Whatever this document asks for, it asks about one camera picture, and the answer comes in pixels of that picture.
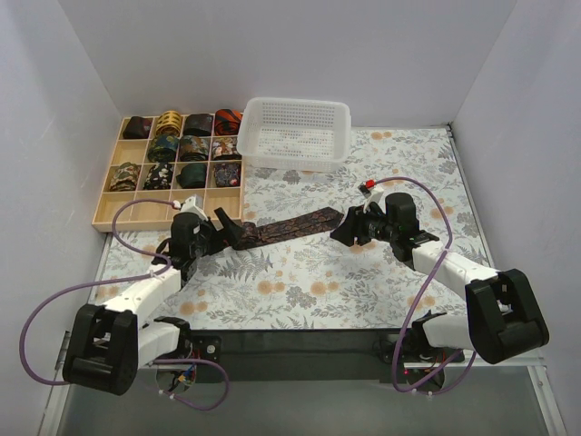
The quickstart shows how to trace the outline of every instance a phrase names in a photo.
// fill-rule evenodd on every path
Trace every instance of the red rolled tie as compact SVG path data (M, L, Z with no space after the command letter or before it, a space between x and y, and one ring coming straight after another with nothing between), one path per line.
M221 109L216 112L214 119L214 134L234 135L240 130L242 114L231 109Z

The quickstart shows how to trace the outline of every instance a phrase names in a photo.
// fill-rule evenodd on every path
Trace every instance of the white wall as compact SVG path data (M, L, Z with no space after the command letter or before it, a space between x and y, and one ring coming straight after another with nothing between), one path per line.
M59 0L124 114L339 100L354 125L454 119L515 0Z
M581 434L581 2L519 1L453 123L497 267L527 273L549 380Z
M120 115L56 0L0 1L0 101L0 433L33 435L49 389L20 366L20 328L45 297L94 278L103 236L90 222ZM44 377L83 299L33 324Z

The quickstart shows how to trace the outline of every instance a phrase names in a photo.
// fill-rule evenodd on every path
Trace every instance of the floral patterned mat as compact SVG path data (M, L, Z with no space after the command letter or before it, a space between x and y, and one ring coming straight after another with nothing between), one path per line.
M357 186L391 175L429 186L454 231L453 249L487 264L474 214L445 129L354 129L351 156L335 173L247 167L244 221L285 220L325 206L346 211L362 204ZM415 185L386 183L414 197L420 225L446 239L435 204ZM153 251L168 232L125 232L129 243ZM143 273L150 259L113 240L103 277ZM184 289L153 314L187 320L194 329L325 329L398 327L425 279L398 263L386 243L345 247L321 233L247 252L231 249L198 262ZM98 290L98 303L125 286ZM464 313L452 291L433 283L416 316L427 310Z

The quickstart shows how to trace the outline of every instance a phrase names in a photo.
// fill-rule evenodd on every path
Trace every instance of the wooden compartment organizer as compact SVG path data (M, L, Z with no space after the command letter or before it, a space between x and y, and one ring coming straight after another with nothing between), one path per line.
M188 115L182 115L182 137L183 123ZM145 116L144 118L152 119L152 128L148 139L123 139L123 130L131 117L124 118L119 133L116 138L113 156L103 180L101 196L97 204L93 218L93 227L99 232L110 232L112 230L113 216L119 208L130 202L141 198L153 198L159 200L178 200L183 202L188 197L198 194L203 199L203 210L212 219L214 225L220 228L220 222L216 219L214 209L221 207L236 223L241 221L242 205L244 204L244 161L242 159L235 161L218 161L219 163L238 162L241 163L241 185L233 188L218 188L214 181L213 167L216 161L212 161L212 143L214 138L224 137L215 135L212 127L212 136L206 136L210 139L210 156L209 161L198 162L179 162L179 150L175 156L173 165L172 189L163 191L145 191L143 183L155 163L147 159L147 150L151 145L154 137L155 127L157 125L157 116ZM125 191L120 193L109 192L109 184L115 170L119 165L131 162L140 166L139 179L136 191ZM182 189L177 183L176 176L187 164L206 164L208 171L206 174L206 186L203 189ZM156 203L139 203L125 210L117 221L117 229L120 231L127 230L168 230L172 225L172 218L178 211L164 204Z

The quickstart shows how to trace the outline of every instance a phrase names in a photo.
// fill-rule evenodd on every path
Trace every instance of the white plastic basket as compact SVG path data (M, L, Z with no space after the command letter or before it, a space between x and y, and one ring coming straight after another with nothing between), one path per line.
M351 116L343 103L253 98L238 151L252 166L330 173L347 159Z

